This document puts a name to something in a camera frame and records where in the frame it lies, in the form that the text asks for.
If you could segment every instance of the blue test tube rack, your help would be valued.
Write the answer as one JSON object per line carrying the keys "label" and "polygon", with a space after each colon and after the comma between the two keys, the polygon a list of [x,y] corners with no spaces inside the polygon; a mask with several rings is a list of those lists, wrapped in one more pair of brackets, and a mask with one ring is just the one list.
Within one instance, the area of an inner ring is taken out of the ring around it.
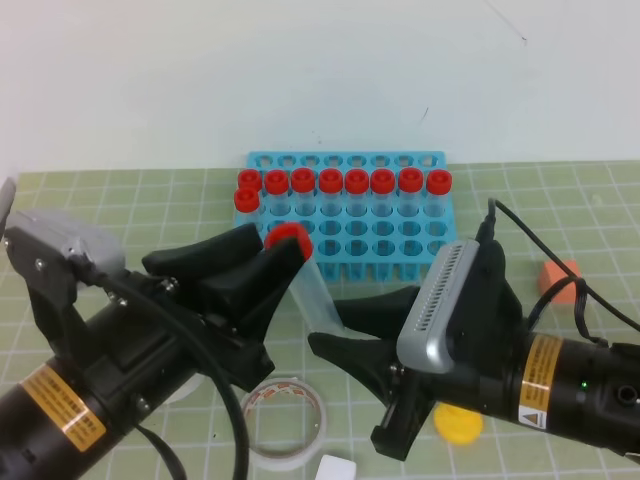
{"label": "blue test tube rack", "polygon": [[[387,217],[373,215],[370,208],[360,217],[348,215],[344,190],[340,214],[334,217],[323,215],[317,181],[314,197],[317,198],[317,208],[309,216],[296,213],[295,196],[291,190],[291,209],[284,216],[272,215],[269,195],[263,197],[262,239],[280,223],[301,223],[311,236],[313,256],[328,282],[340,280],[343,274],[349,281],[368,278],[375,281],[416,281],[426,274],[440,247],[457,238],[450,194],[444,215],[440,217],[429,217],[424,208],[420,208],[413,217],[403,217],[397,211],[397,176],[400,170],[419,168],[426,179],[431,170],[446,169],[443,152],[252,152],[247,162],[247,168],[258,170],[263,178],[270,170],[280,169],[290,174],[300,167],[313,170],[316,178],[326,168],[337,168],[343,177],[354,168],[366,170],[369,176],[379,168],[387,168],[396,175],[396,191],[390,195],[393,211]],[[424,207],[426,188],[423,188],[421,196]],[[236,226],[241,224],[238,218],[234,222]]]}

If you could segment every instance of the orange foam block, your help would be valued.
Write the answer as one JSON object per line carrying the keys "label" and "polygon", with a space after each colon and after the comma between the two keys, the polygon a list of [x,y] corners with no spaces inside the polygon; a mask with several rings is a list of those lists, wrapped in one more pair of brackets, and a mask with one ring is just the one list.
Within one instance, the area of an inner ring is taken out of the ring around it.
{"label": "orange foam block", "polygon": [[[564,263],[573,273],[577,276],[581,276],[580,268],[575,260],[566,260]],[[538,290],[540,291],[540,295],[549,290],[551,285],[566,276],[567,274],[564,273],[553,261],[550,260],[545,262],[542,267],[542,272],[540,272],[540,277],[538,277]],[[560,293],[558,293],[558,295],[556,295],[551,301],[551,303],[561,304],[574,304],[575,302],[576,286],[573,283],[560,290]]]}

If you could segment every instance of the warning label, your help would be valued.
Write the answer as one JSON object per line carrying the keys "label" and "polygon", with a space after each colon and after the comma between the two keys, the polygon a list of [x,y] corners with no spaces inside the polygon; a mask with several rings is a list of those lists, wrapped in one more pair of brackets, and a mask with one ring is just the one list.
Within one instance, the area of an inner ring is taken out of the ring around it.
{"label": "warning label", "polygon": [[547,429],[551,386],[561,348],[561,338],[547,335],[537,335],[531,344],[518,408],[518,421],[523,425]]}
{"label": "warning label", "polygon": [[23,380],[22,388],[79,451],[86,451],[106,433],[98,417],[48,365]]}

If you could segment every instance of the tape roll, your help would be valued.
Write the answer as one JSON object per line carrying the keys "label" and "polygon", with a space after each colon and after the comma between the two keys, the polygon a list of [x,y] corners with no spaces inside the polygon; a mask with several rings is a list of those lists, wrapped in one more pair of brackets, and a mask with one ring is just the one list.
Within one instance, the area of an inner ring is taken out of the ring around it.
{"label": "tape roll", "polygon": [[296,378],[272,378],[262,382],[243,398],[241,407],[245,419],[258,403],[278,393],[305,398],[319,416],[316,436],[304,448],[280,455],[267,455],[251,446],[249,454],[255,466],[271,472],[287,472],[302,467],[320,450],[327,436],[327,409],[318,393],[306,383]]}

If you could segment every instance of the red cap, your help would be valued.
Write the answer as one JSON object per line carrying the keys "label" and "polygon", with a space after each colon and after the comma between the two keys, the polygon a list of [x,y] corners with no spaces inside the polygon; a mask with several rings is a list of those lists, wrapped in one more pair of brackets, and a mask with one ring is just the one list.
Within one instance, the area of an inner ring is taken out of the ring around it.
{"label": "red cap", "polygon": [[260,208],[260,195],[253,188],[239,188],[233,196],[233,201],[236,204],[236,210],[241,213],[255,212]]}
{"label": "red cap", "polygon": [[300,245],[304,259],[309,260],[313,255],[313,243],[311,243],[311,237],[309,237],[307,229],[299,223],[290,222],[278,225],[267,234],[267,238],[264,240],[264,248],[268,250],[281,240],[290,237],[298,239],[298,245]]}
{"label": "red cap", "polygon": [[253,188],[256,192],[262,190],[262,177],[260,172],[252,168],[241,171],[238,174],[239,188]]}
{"label": "red cap", "polygon": [[296,168],[291,174],[291,188],[294,192],[307,193],[316,187],[316,177],[310,168]]}
{"label": "red cap", "polygon": [[324,193],[340,193],[342,173],[336,168],[327,168],[320,172],[320,190]]}
{"label": "red cap", "polygon": [[420,170],[413,167],[407,167],[400,170],[398,176],[398,187],[407,193],[416,193],[422,190],[424,183],[424,175]]}
{"label": "red cap", "polygon": [[452,184],[453,178],[446,170],[433,170],[427,176],[427,191],[433,195],[446,195]]}
{"label": "red cap", "polygon": [[387,168],[379,168],[371,174],[371,190],[380,195],[393,192],[396,176]]}
{"label": "red cap", "polygon": [[369,174],[361,168],[349,170],[344,177],[347,192],[359,195],[369,190]]}
{"label": "red cap", "polygon": [[264,186],[271,195],[282,195],[289,191],[289,178],[284,170],[271,170],[264,177]]}

